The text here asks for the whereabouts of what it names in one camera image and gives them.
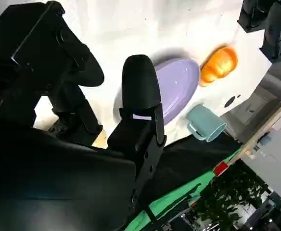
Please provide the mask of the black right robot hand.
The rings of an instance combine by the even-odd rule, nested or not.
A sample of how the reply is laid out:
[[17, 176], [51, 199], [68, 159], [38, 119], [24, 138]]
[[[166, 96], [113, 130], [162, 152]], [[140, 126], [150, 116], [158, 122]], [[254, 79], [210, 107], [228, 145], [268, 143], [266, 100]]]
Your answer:
[[106, 149], [81, 87], [103, 71], [57, 1], [0, 15], [0, 231], [119, 231], [166, 143], [157, 75], [146, 55], [122, 71], [121, 121]]

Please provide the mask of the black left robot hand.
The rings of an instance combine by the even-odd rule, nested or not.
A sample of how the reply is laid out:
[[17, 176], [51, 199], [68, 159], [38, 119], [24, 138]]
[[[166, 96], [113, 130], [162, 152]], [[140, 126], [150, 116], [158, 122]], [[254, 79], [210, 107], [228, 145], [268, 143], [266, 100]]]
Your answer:
[[264, 30], [259, 49], [271, 63], [281, 62], [281, 0], [244, 0], [237, 22], [246, 33]]

